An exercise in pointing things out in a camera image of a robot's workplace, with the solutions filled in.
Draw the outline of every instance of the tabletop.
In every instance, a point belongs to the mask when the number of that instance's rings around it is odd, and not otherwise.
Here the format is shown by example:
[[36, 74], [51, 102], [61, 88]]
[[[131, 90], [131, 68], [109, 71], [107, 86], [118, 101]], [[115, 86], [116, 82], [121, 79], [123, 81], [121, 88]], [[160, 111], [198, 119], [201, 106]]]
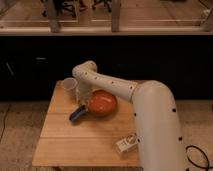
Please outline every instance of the tabletop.
[[115, 143], [135, 133], [132, 105], [119, 97], [118, 111], [97, 118], [86, 114], [78, 124], [69, 121], [78, 107], [56, 83], [44, 126], [33, 158], [33, 166], [137, 167], [137, 148], [119, 155]]

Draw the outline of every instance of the chair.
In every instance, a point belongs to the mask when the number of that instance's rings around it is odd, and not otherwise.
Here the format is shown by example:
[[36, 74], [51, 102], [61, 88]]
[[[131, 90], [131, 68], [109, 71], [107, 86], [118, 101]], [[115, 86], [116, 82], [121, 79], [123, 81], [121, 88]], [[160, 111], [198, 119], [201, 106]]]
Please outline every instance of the chair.
[[[73, 18], [76, 18], [75, 7], [74, 5], [69, 3], [70, 1], [72, 0], [53, 0], [57, 15], [59, 15], [59, 13], [63, 13], [64, 10], [68, 11]], [[46, 10], [44, 10], [42, 16], [46, 17], [47, 16], [46, 13], [47, 13]]]
[[108, 12], [111, 12], [112, 9], [109, 5], [109, 2], [112, 2], [112, 0], [94, 0], [94, 4], [92, 5], [92, 9], [95, 10], [96, 5], [100, 3], [104, 3], [104, 6], [107, 7]]

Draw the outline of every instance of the cable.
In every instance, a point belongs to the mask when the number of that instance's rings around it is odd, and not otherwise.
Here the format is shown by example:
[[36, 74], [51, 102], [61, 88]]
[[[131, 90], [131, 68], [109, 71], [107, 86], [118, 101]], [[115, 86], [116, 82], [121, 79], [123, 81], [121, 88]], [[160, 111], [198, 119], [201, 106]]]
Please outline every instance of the cable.
[[187, 158], [188, 158], [189, 162], [190, 162], [192, 165], [194, 165], [194, 166], [197, 167], [197, 168], [203, 169], [203, 170], [205, 170], [205, 171], [209, 171], [210, 169], [213, 169], [213, 166], [210, 166], [210, 162], [209, 162], [208, 156], [206, 155], [206, 153], [205, 153], [202, 149], [200, 149], [199, 147], [197, 147], [197, 146], [195, 146], [195, 145], [189, 145], [189, 146], [186, 147], [186, 152], [188, 151], [189, 148], [194, 148], [194, 149], [198, 150], [198, 151], [203, 155], [203, 157], [204, 157], [205, 160], [206, 160], [206, 166], [200, 166], [200, 165], [196, 164], [195, 162], [193, 162], [193, 161], [190, 159], [190, 157], [187, 155]]
[[3, 129], [2, 129], [2, 132], [1, 132], [1, 135], [0, 135], [0, 144], [1, 144], [1, 141], [2, 141], [2, 138], [3, 138], [3, 135], [4, 135], [5, 126], [6, 126], [5, 122], [6, 122], [6, 118], [8, 116], [8, 113], [10, 111], [10, 107], [11, 107], [11, 104], [9, 104], [7, 111], [6, 111], [4, 118], [3, 118]]
[[204, 7], [206, 7], [207, 9], [210, 9], [210, 7], [208, 7], [204, 2], [202, 2], [201, 0], [198, 0], [198, 2], [200, 2]]

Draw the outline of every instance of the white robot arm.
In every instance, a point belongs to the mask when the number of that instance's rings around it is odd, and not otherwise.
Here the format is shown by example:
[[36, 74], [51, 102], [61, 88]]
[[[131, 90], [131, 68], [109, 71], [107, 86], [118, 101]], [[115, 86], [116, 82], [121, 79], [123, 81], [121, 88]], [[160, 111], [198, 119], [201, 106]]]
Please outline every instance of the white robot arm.
[[133, 104], [140, 164], [144, 171], [189, 171], [174, 97], [158, 81], [138, 84], [97, 73], [93, 61], [73, 68], [78, 80], [77, 97], [84, 102], [91, 85], [117, 95]]

